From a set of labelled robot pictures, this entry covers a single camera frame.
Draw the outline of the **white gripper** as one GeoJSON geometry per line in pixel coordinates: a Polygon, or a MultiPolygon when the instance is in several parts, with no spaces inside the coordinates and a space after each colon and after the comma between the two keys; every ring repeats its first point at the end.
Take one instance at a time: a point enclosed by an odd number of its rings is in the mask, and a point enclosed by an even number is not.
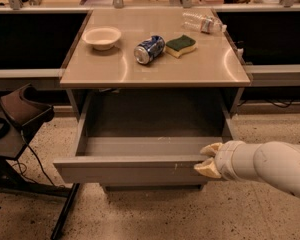
{"type": "Polygon", "coordinates": [[[209,158],[195,164],[194,170],[214,179],[219,179],[222,175],[224,179],[232,181],[259,181],[253,161],[258,148],[259,144],[247,144],[242,141],[209,144],[204,146],[200,153],[215,157],[215,160],[209,158]]]}

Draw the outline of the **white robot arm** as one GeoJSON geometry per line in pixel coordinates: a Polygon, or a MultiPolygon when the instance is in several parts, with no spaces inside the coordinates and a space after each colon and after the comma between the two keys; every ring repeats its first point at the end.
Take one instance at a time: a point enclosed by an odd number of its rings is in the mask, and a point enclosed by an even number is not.
{"type": "Polygon", "coordinates": [[[267,183],[300,198],[300,145],[286,142],[213,143],[201,149],[208,156],[194,170],[208,178],[267,183]]]}

